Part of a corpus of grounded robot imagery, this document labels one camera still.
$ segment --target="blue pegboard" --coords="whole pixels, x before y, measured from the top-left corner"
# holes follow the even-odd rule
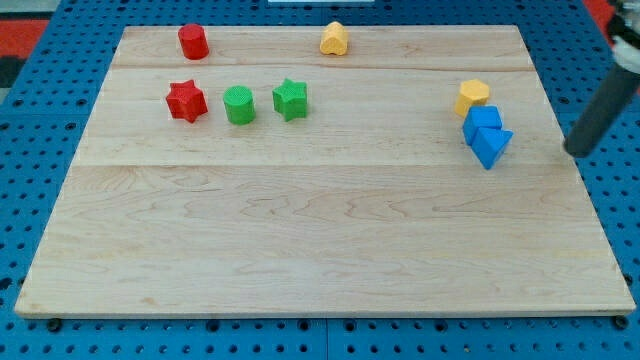
[[[611,53],[579,0],[63,0],[0,106],[0,358],[640,358],[637,312],[618,318],[28,321],[13,313],[75,147],[126,25],[516,24],[563,131]],[[640,283],[637,101],[578,161],[634,297]]]

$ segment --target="blue cube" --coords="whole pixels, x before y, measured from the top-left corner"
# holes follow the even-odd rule
[[[462,125],[464,141],[471,146],[480,128],[502,129],[502,119],[495,106],[472,106]]]
[[[512,137],[513,131],[479,128],[471,149],[482,166],[489,170],[500,159]]]

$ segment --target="yellow hexagon block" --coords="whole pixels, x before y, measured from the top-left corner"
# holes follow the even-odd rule
[[[470,107],[487,103],[489,91],[489,85],[478,79],[462,82],[454,111],[456,114],[466,118]]]
[[[320,40],[321,53],[325,55],[344,55],[347,53],[348,45],[349,33],[339,22],[332,22],[322,32],[322,40]]]

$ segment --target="wood grain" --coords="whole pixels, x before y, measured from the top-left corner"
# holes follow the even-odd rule
[[[484,317],[635,308],[515,27],[127,28],[16,304],[25,317]],[[306,119],[271,90],[306,81]],[[210,112],[169,118],[195,78]],[[485,171],[452,111],[492,86],[512,144]],[[237,127],[222,92],[254,92]]]

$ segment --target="red cylinder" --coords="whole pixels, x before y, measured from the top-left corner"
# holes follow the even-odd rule
[[[187,24],[178,31],[182,53],[187,59],[198,60],[209,55],[204,28],[198,24]]]

